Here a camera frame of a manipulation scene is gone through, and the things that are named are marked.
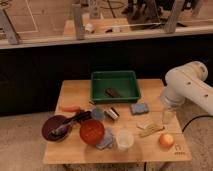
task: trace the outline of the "blue sponge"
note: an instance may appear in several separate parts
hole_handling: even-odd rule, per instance
[[[146,103],[132,104],[130,108],[133,115],[139,115],[149,112],[149,107]]]

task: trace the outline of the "green tray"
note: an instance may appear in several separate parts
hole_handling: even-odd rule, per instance
[[[121,96],[110,97],[107,88],[116,90]],[[134,71],[93,72],[91,78],[91,101],[97,103],[135,103],[141,98]]]

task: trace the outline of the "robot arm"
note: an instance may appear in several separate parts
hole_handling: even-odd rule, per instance
[[[198,61],[171,69],[165,77],[167,87],[161,101],[167,108],[177,108],[188,98],[213,115],[213,89],[203,82],[207,76],[206,66]]]

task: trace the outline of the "carrot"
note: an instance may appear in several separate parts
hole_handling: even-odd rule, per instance
[[[62,112],[79,112],[81,108],[79,106],[59,106],[59,110]]]

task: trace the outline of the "red bowl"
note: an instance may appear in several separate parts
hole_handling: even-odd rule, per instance
[[[81,123],[80,137],[89,144],[96,145],[104,137],[104,125],[95,119],[89,119]]]

